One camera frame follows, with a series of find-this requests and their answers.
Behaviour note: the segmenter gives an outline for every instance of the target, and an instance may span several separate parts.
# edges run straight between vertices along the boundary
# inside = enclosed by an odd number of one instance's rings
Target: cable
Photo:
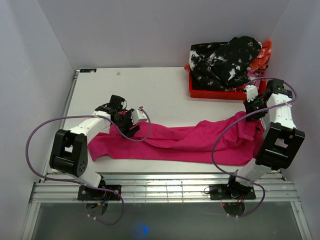
[[[274,79],[274,77],[267,77],[267,76],[257,77],[256,79],[248,82],[248,83],[246,84],[246,86],[247,86],[247,85],[250,85],[251,83],[253,83],[253,82],[255,82],[255,81],[259,80],[259,79]],[[252,182],[249,178],[236,175],[236,174],[234,174],[234,173],[232,173],[232,172],[225,171],[225,170],[223,170],[220,166],[218,166],[218,164],[216,163],[215,158],[214,158],[215,149],[216,149],[216,147],[217,147],[220,139],[222,138],[222,136],[223,136],[230,128],[232,128],[234,125],[236,125],[236,124],[239,123],[240,121],[242,121],[242,120],[246,119],[247,117],[250,117],[250,116],[252,116],[252,115],[254,115],[254,114],[257,114],[257,113],[260,113],[260,112],[264,112],[264,111],[268,111],[268,110],[270,110],[270,109],[278,108],[278,107],[281,107],[281,106],[284,106],[284,105],[287,105],[287,104],[290,104],[290,103],[293,103],[294,101],[296,101],[296,100],[298,99],[298,94],[297,94],[297,92],[295,91],[295,89],[294,89],[290,84],[288,84],[288,83],[286,83],[286,82],[284,82],[284,83],[285,83],[285,84],[292,90],[292,92],[294,93],[294,98],[293,98],[292,100],[290,100],[290,101],[288,101],[288,102],[279,103],[279,104],[277,104],[277,105],[273,105],[273,106],[270,106],[270,107],[267,107],[267,108],[262,108],[262,109],[259,109],[259,110],[257,110],[257,111],[253,111],[253,112],[248,113],[247,115],[245,115],[245,116],[239,118],[238,120],[236,120],[235,122],[233,122],[233,123],[232,123],[231,125],[229,125],[225,130],[223,130],[223,132],[218,136],[218,138],[217,138],[216,141],[214,142],[214,145],[213,145],[213,148],[212,148],[212,151],[211,151],[211,160],[212,160],[213,164],[215,165],[215,167],[216,167],[217,169],[219,169],[221,172],[223,172],[224,174],[228,174],[228,175],[233,176],[233,177],[235,177],[235,178],[239,178],[239,179],[246,180],[246,181],[248,181],[249,183],[252,183],[253,185],[260,187],[260,188],[262,189],[262,191],[263,191],[262,198],[261,198],[260,202],[259,202],[252,210],[250,210],[249,212],[247,212],[247,213],[245,213],[245,214],[243,214],[243,215],[239,215],[239,216],[238,216],[238,215],[230,215],[231,217],[234,217],[234,218],[243,218],[243,217],[249,216],[249,215],[252,214],[254,211],[256,211],[256,210],[260,207],[260,205],[262,204],[262,202],[264,201],[264,199],[265,199],[265,197],[266,197],[266,190],[264,189],[264,187],[263,187],[262,185],[260,185],[260,184],[258,184],[258,183],[256,183],[256,182]],[[211,214],[211,215],[216,215],[216,213],[209,213],[209,212],[205,212],[205,213],[206,213],[206,214]]]
[[[149,115],[145,112],[145,110],[143,108],[140,108],[140,110],[146,115],[146,118],[149,122],[149,131],[148,131],[148,134],[146,135],[145,138],[143,139],[140,139],[140,140],[135,140],[135,139],[132,139],[130,137],[127,137],[126,135],[124,135],[120,129],[118,128],[118,126],[111,120],[109,119],[108,117],[106,116],[101,116],[101,115],[79,115],[79,116],[61,116],[61,117],[56,117],[56,118],[53,118],[53,119],[50,119],[50,120],[47,120],[43,123],[41,123],[39,126],[37,126],[32,132],[31,134],[29,135],[27,141],[26,141],[26,144],[25,144],[25,159],[26,159],[26,163],[28,165],[28,167],[30,168],[30,170],[35,174],[37,175],[38,177],[40,178],[43,178],[45,180],[50,180],[50,181],[56,181],[56,182],[68,182],[68,183],[74,183],[74,184],[79,184],[81,185],[82,183],[79,182],[79,181],[76,181],[76,180],[72,180],[72,179],[58,179],[58,178],[53,178],[53,177],[48,177],[48,176],[44,176],[42,174],[40,174],[39,172],[37,172],[34,167],[32,166],[31,164],[31,161],[30,161],[30,157],[29,157],[29,147],[30,147],[30,142],[31,142],[31,139],[32,137],[34,136],[34,134],[40,129],[42,128],[44,125],[46,124],[49,124],[51,122],[54,122],[54,121],[59,121],[59,120],[64,120],[64,119],[88,119],[88,118],[102,118],[102,119],[105,119],[107,121],[109,121],[114,127],[115,129],[117,129],[121,135],[126,138],[126,139],[129,139],[130,141],[133,141],[133,142],[143,142],[144,140],[146,140],[150,133],[151,133],[151,129],[152,129],[152,124],[151,124],[151,120],[150,120],[150,117]],[[104,221],[104,220],[101,220],[101,219],[98,219],[97,217],[95,217],[96,220],[98,220],[99,222],[101,223],[104,223],[108,226],[112,226],[112,225],[115,225],[116,223],[118,223],[121,218],[123,217],[124,215],[124,212],[125,212],[125,202],[124,202],[124,199],[122,198],[122,196],[116,192],[116,191],[113,191],[113,190],[110,190],[110,189],[105,189],[105,188],[100,188],[100,187],[94,187],[94,186],[90,186],[88,184],[85,185],[87,188],[90,188],[90,189],[94,189],[94,190],[99,190],[99,191],[105,191],[105,192],[109,192],[109,193],[112,193],[112,194],[115,194],[117,195],[120,200],[121,200],[121,204],[122,204],[122,209],[121,209],[121,213],[120,213],[120,216],[119,218],[114,221],[114,222],[107,222],[107,221]]]

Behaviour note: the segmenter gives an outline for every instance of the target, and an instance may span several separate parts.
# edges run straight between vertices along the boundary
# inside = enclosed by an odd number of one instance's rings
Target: robotic arm
[[[110,102],[97,107],[95,116],[111,119],[127,137],[132,137],[140,126],[139,122],[147,121],[147,116],[140,109],[124,109],[126,100],[112,95]],[[101,175],[88,166],[88,143],[100,132],[110,127],[104,118],[92,117],[69,129],[56,132],[50,156],[50,167],[72,176],[81,183],[103,188],[105,182]]]
[[[258,94],[257,87],[253,85],[246,86],[244,90],[247,96],[247,100],[244,101],[247,114],[266,109],[246,120],[257,121],[269,112],[270,123],[255,147],[253,159],[235,172],[237,176],[250,181],[230,176],[228,184],[211,185],[209,192],[212,200],[239,199],[241,196],[244,199],[255,199],[252,183],[266,173],[280,168],[287,169],[305,139],[305,133],[298,130],[293,122],[290,104],[272,108],[269,111],[267,109],[292,99],[293,94],[284,88],[283,80],[269,80],[263,94]],[[230,204],[229,206],[224,204],[223,207],[227,213],[234,213]]]

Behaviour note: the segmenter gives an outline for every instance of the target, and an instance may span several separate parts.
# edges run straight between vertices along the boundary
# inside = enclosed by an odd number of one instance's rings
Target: pink fabric
[[[152,124],[148,139],[133,142],[123,138],[114,128],[110,134],[99,133],[88,145],[92,160],[109,155],[113,159],[172,160],[195,163],[212,163],[211,150],[221,132],[246,113],[241,111],[223,121],[199,122],[196,126],[165,127]],[[144,138],[149,130],[147,122],[140,123],[141,129],[134,139]],[[214,157],[218,164],[244,165],[253,157],[253,151],[262,136],[260,121],[240,121],[224,134],[217,145]]]

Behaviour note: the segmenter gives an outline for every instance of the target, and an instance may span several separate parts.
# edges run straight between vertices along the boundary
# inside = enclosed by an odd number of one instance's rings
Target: red plastic tray
[[[191,98],[198,99],[225,99],[225,100],[247,100],[247,96],[240,89],[234,91],[206,91],[206,90],[194,90],[192,88],[192,76],[189,71],[189,65],[184,66],[184,69],[189,73],[189,92]],[[261,94],[267,89],[265,80],[260,81],[258,93]]]

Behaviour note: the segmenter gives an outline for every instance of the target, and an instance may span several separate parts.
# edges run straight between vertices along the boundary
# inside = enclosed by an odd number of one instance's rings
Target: black label
[[[80,73],[95,73],[97,71],[96,68],[85,68],[85,69],[80,69]]]

